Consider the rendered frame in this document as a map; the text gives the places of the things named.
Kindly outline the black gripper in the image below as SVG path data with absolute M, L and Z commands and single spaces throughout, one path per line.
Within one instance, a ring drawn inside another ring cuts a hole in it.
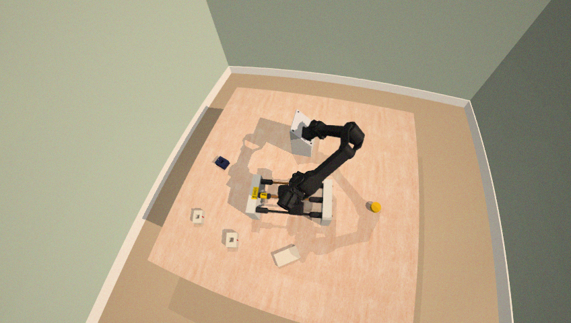
M 289 215 L 297 215 L 297 216 L 301 216 L 304 214 L 304 202 L 301 201 L 301 199 L 296 199 L 296 202 L 294 203 L 293 207 L 291 208 L 290 211 L 288 211 Z

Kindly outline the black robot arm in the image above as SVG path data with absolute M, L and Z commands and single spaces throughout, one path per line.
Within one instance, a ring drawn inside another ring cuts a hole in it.
M 290 179 L 289 185 L 280 185 L 278 187 L 277 195 L 279 200 L 277 204 L 286 211 L 291 210 L 296 199 L 304 200 L 313 195 L 321 187 L 325 178 L 348 159 L 351 159 L 356 151 L 362 147 L 365 134 L 354 121 L 347 122 L 345 126 L 341 126 L 326 125 L 322 121 L 314 119 L 309 127 L 302 127 L 302 137 L 308 141 L 312 141 L 315 137 L 319 139 L 337 137 L 340 138 L 340 145 L 339 149 L 315 170 L 305 173 L 297 171 L 296 175 Z M 349 143 L 354 145 L 354 147 L 351 148 Z

